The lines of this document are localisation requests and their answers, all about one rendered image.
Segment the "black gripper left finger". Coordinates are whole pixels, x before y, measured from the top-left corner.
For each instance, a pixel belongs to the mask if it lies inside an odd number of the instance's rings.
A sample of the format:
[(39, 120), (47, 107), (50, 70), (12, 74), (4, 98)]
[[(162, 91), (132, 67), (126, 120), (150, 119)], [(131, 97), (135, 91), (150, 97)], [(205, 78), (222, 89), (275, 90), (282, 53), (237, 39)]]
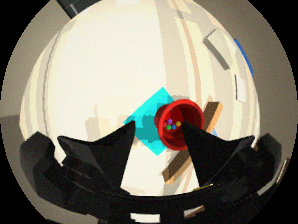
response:
[(57, 141), (68, 156), (94, 165), (106, 183), (112, 186), (112, 190), (120, 192), (130, 148), (136, 136), (134, 129), (136, 129), (136, 121), (132, 120), (93, 143), (63, 135), (57, 136)]

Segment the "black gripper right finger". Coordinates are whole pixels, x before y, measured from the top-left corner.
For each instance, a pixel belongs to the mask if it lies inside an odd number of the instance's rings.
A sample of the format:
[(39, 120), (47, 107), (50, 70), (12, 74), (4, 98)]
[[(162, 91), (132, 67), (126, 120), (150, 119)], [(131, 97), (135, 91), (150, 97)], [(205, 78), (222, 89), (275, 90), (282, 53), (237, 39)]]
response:
[(202, 131), (201, 128), (188, 121), (182, 121), (181, 129), (184, 133), (185, 144), (188, 145), (189, 155), (192, 157), (200, 188), (213, 184), (214, 177), (226, 167), (235, 152), (253, 145), (255, 137), (255, 135), (249, 135), (243, 139), (241, 137), (241, 139), (226, 141), (210, 135), (205, 129)]

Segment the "orange flat bar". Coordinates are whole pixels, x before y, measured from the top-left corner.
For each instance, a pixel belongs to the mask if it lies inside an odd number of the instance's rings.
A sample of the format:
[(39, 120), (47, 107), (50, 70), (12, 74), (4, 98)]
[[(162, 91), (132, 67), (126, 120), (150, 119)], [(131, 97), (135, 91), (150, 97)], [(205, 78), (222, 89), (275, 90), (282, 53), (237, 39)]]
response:
[[(205, 111), (202, 112), (202, 115), (205, 117), (204, 129), (206, 132), (213, 132), (214, 125), (217, 124), (218, 116), (221, 115), (222, 108), (223, 105), (220, 101), (210, 101), (210, 103), (206, 105)], [(172, 185), (192, 163), (192, 157), (190, 157), (188, 149), (177, 153), (172, 163), (169, 163), (165, 171), (162, 172), (165, 184)]]

